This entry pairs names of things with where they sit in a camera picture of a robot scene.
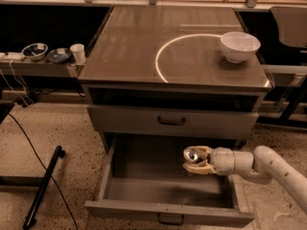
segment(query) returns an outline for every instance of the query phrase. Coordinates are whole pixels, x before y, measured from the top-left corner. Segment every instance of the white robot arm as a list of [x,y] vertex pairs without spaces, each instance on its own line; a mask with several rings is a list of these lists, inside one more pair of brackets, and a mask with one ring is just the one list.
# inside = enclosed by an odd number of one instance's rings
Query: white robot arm
[[183,168],[190,173],[231,175],[268,184],[275,179],[307,214],[307,178],[291,167],[274,150],[259,146],[253,152],[205,146],[184,150]]

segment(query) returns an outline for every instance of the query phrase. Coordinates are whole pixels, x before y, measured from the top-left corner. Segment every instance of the drawer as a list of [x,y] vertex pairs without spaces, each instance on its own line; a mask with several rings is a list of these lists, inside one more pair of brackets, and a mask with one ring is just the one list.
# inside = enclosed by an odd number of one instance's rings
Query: drawer
[[240,212],[231,177],[184,171],[182,152],[191,140],[116,135],[99,192],[86,209],[95,217],[165,224],[249,224],[254,216]]
[[91,105],[97,131],[244,140],[258,114],[120,105]]

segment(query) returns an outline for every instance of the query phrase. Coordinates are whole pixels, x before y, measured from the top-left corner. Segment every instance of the terrazzo floor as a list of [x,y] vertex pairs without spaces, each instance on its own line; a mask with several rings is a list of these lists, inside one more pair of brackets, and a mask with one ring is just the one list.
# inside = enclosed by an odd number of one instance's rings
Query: terrazzo floor
[[[232,229],[187,224],[166,226],[157,222],[91,217],[84,208],[84,203],[94,196],[106,155],[85,106],[36,103],[27,108],[16,106],[11,115],[23,126],[45,165],[49,163],[57,145],[61,145],[66,151],[64,158],[59,159],[53,177],[68,202],[79,230]],[[256,125],[243,150],[253,150],[258,145],[273,148],[295,169],[307,176],[306,129]],[[29,142],[10,116],[0,125],[0,174],[44,174]],[[276,181],[270,185],[259,185],[247,182],[239,176],[234,176],[234,180],[241,210],[255,214],[255,220],[244,229],[307,229],[307,216]],[[34,197],[34,188],[1,187],[0,229],[22,229]],[[76,229],[53,181],[49,183],[35,218],[36,224],[31,229]]]

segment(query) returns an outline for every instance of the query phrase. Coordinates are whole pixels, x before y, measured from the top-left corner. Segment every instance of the cabinet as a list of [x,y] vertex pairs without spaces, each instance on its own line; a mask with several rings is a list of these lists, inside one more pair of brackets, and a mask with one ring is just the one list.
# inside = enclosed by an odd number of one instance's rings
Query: cabinet
[[219,36],[231,30],[242,31],[229,8],[114,7],[79,76],[109,157],[85,203],[92,215],[236,227],[253,220],[230,177],[182,168],[188,146],[245,140],[271,88],[256,57],[223,58]]

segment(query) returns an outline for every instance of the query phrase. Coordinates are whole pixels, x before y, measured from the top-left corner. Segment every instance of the power strip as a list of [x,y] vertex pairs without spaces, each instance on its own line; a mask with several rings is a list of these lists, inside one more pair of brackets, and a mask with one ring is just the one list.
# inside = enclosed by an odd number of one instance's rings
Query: power strip
[[25,56],[23,56],[21,53],[15,53],[15,52],[8,52],[7,54],[1,54],[2,60],[13,60],[13,61],[23,61],[25,59]]

